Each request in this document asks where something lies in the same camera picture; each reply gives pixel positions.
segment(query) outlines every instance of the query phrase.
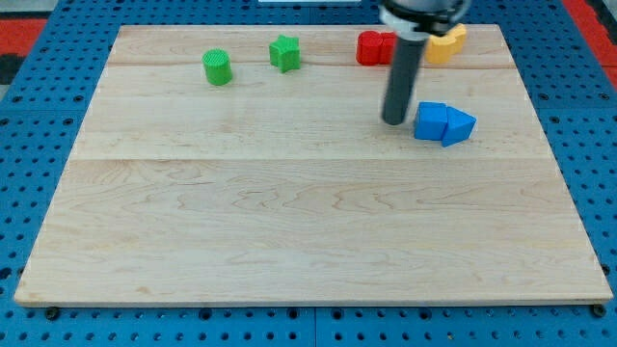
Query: wood grain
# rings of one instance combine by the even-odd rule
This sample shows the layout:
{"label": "wood grain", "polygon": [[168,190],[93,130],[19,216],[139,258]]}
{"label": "wood grain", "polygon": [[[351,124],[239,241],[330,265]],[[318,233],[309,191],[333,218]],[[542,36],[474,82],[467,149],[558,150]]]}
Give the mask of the wood grain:
{"label": "wood grain", "polygon": [[[496,26],[424,65],[469,141],[379,120],[380,26],[122,27],[15,299],[32,307],[484,306],[612,297]],[[300,37],[302,69],[267,46]],[[224,47],[234,79],[205,82]],[[416,99],[409,119],[413,118]]]}

